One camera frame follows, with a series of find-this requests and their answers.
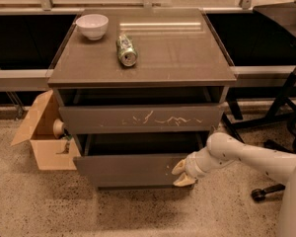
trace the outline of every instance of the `open box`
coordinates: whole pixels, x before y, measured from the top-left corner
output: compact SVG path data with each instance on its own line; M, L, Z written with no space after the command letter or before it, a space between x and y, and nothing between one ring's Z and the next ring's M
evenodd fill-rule
M60 119L58 108L51 90L38 95L11 143L29 140L40 170L76 170L72 161L80 156L76 143L71 139L66 151L67 139L56 139L53 133L54 121Z

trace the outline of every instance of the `cabinet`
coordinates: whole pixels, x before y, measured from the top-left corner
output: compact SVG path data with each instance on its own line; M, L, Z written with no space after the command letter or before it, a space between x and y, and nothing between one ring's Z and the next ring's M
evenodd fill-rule
M78 171L98 188L171 186L172 168L203 146L235 82L197 9L100 9L97 41L74 31L48 84L82 157ZM115 40L138 51L123 67Z

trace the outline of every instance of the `green can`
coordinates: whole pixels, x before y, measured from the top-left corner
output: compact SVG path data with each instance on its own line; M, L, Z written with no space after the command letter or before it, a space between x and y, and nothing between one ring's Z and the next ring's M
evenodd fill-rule
M126 67L133 66L138 57L132 39L127 35L121 35L116 41L118 60Z

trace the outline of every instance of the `bowl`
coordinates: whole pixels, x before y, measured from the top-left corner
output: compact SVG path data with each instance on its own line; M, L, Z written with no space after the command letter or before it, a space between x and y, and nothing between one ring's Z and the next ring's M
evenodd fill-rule
M89 40L99 40L107 32L109 19L101 14L88 14L76 20L78 32Z

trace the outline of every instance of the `floor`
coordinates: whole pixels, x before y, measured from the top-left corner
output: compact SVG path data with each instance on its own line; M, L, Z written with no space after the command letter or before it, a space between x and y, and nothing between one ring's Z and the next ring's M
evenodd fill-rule
M243 106L247 119L267 106ZM0 111L0 236L275 236L282 192L255 203L251 190L274 181L239 162L213 171L192 190L96 191L76 171L39 171L30 145L11 147L21 123ZM290 147L283 123L241 130L262 145Z

